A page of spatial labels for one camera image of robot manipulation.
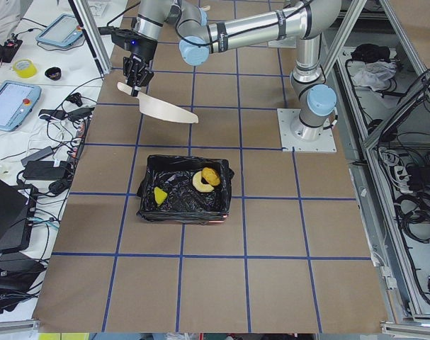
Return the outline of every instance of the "white cloth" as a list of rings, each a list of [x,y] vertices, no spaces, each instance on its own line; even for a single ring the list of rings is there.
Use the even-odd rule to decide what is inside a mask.
[[[0,0],[0,44],[14,32],[21,19],[20,0]]]
[[[352,78],[355,86],[370,87],[372,91],[389,87],[389,79],[396,74],[397,66],[392,62],[372,62],[364,65]]]

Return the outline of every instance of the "black cup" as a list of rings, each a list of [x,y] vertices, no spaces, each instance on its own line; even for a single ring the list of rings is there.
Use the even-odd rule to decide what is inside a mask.
[[[62,71],[59,67],[51,67],[45,71],[45,76],[51,80],[59,80],[62,76]]]

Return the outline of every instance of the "white knife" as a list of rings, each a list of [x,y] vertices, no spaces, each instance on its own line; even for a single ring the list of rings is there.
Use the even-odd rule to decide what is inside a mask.
[[[117,88],[127,95],[131,94],[131,87],[127,84],[118,82]],[[139,111],[150,117],[175,123],[199,123],[197,115],[166,101],[148,96],[140,91],[136,98],[139,100]]]

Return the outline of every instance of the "white mounting plate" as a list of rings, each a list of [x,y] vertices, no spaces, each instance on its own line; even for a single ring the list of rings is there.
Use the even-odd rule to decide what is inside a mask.
[[[282,40],[274,40],[268,42],[268,47],[275,48],[297,48],[297,38],[288,37]]]
[[[335,153],[336,144],[334,143],[333,132],[331,129],[323,130],[320,138],[314,142],[306,142],[296,138],[290,131],[292,119],[300,114],[300,109],[279,108],[279,132],[281,134],[281,146],[284,152],[323,152]],[[325,121],[324,126],[329,126],[329,121]]]

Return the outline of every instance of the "blue tablet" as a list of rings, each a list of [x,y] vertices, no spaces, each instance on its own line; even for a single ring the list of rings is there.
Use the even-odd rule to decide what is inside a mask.
[[[39,86],[6,80],[0,86],[0,130],[12,131],[40,98]]]
[[[82,36],[82,30],[74,16],[61,14],[35,37],[39,43],[68,48]]]

